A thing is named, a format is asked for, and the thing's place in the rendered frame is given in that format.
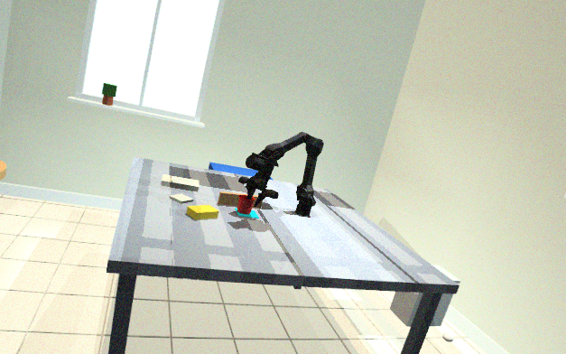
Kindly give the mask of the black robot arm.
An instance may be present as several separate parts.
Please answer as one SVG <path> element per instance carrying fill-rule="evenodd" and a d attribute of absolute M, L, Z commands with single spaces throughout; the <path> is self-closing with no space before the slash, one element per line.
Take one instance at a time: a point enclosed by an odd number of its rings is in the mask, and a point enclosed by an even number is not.
<path fill-rule="evenodd" d="M 246 167 L 271 175 L 275 166 L 279 166 L 277 160 L 282 158 L 284 154 L 300 144 L 306 144 L 307 160 L 305 164 L 302 184 L 297 186 L 296 196 L 299 204 L 296 207 L 296 213 L 301 217 L 310 218 L 311 207 L 315 206 L 316 201 L 313 197 L 314 189 L 312 187 L 313 176 L 315 172 L 316 162 L 322 151 L 324 142 L 307 133 L 299 134 L 278 144 L 269 144 L 259 154 L 252 153 L 246 158 Z M 265 176 L 255 176 L 249 178 L 248 186 L 254 189 L 263 188 L 265 186 Z"/>

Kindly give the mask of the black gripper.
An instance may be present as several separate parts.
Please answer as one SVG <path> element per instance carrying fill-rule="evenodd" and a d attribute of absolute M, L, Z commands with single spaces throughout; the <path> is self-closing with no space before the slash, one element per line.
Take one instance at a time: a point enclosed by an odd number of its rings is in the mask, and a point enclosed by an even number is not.
<path fill-rule="evenodd" d="M 279 193 L 277 191 L 266 189 L 267 188 L 266 185 L 267 185 L 268 181 L 271 179 L 271 177 L 270 177 L 271 175 L 265 174 L 265 173 L 260 172 L 260 171 L 258 171 L 258 173 L 259 173 L 258 176 L 260 176 L 260 177 L 265 176 L 265 186 L 263 188 L 260 188 L 260 187 L 258 188 L 258 190 L 262 191 L 262 192 L 258 193 L 258 198 L 255 202 L 254 207 L 256 207 L 266 197 L 270 197 L 272 199 L 278 199 L 278 196 L 279 196 Z M 251 186 L 248 186 L 249 178 L 242 176 L 242 177 L 239 178 L 238 182 L 240 182 L 242 184 L 246 183 L 245 187 L 247 189 L 247 199 L 251 200 L 254 193 L 255 193 L 255 189 Z"/>

